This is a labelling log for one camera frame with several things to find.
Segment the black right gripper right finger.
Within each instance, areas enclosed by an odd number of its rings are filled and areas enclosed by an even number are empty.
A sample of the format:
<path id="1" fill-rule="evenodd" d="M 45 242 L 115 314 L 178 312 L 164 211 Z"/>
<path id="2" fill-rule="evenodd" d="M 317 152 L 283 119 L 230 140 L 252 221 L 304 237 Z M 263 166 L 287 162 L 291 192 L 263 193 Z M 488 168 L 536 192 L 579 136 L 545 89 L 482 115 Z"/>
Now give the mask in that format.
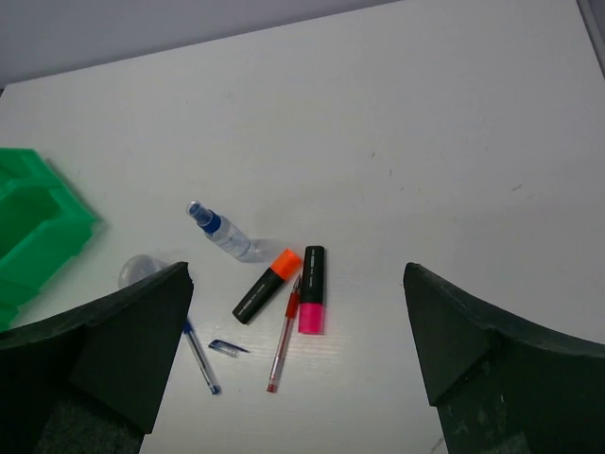
<path id="1" fill-rule="evenodd" d="M 601 453 L 604 347 L 489 304 L 409 263 L 406 306 L 451 453 Z"/>

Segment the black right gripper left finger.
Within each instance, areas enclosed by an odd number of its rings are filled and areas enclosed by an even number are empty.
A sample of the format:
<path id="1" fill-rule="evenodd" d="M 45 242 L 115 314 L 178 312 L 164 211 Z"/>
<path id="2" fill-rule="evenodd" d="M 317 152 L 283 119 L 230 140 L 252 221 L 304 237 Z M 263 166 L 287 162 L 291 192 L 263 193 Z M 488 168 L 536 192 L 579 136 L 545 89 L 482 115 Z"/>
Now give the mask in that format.
<path id="1" fill-rule="evenodd" d="M 1 335 L 4 453 L 137 453 L 194 285 L 185 262 Z"/>

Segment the blue gel pen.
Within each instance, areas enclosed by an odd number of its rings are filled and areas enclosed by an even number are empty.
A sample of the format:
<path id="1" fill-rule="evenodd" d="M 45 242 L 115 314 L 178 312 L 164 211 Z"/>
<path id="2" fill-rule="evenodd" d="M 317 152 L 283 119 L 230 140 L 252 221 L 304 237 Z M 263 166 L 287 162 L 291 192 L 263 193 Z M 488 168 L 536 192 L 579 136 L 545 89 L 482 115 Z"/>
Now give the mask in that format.
<path id="1" fill-rule="evenodd" d="M 189 318 L 186 318 L 182 332 L 187 339 L 190 349 L 197 361 L 200 372 L 211 394 L 220 395 L 221 389 L 216 381 L 216 377 L 207 361 L 207 358 L 204 355 L 201 343 L 199 342 L 196 331 Z"/>

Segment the blue pen cap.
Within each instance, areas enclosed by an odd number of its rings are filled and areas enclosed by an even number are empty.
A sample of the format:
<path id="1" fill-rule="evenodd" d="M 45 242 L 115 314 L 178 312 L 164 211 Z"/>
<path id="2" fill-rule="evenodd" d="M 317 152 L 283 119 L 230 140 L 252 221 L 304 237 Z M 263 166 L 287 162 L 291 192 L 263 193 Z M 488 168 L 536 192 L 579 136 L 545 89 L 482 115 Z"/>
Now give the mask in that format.
<path id="1" fill-rule="evenodd" d="M 248 354 L 250 352 L 249 350 L 239 345 L 219 339 L 212 340 L 208 344 L 208 347 L 211 350 L 218 352 L 222 355 L 228 356 L 230 358 L 237 358 L 242 353 Z"/>

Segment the red gel pen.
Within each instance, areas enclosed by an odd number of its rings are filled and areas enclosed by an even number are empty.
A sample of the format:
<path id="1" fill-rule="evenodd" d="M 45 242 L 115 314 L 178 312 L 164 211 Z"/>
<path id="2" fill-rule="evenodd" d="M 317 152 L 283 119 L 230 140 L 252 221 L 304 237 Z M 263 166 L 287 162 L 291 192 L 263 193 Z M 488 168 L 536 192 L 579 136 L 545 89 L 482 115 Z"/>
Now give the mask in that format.
<path id="1" fill-rule="evenodd" d="M 280 379 L 285 364 L 287 348 L 289 345 L 289 339 L 292 332 L 292 326 L 294 324 L 299 306 L 301 279 L 302 277 L 298 275 L 296 280 L 294 281 L 292 290 L 289 294 L 285 310 L 285 319 L 268 378 L 268 393 L 276 393 L 279 388 Z"/>

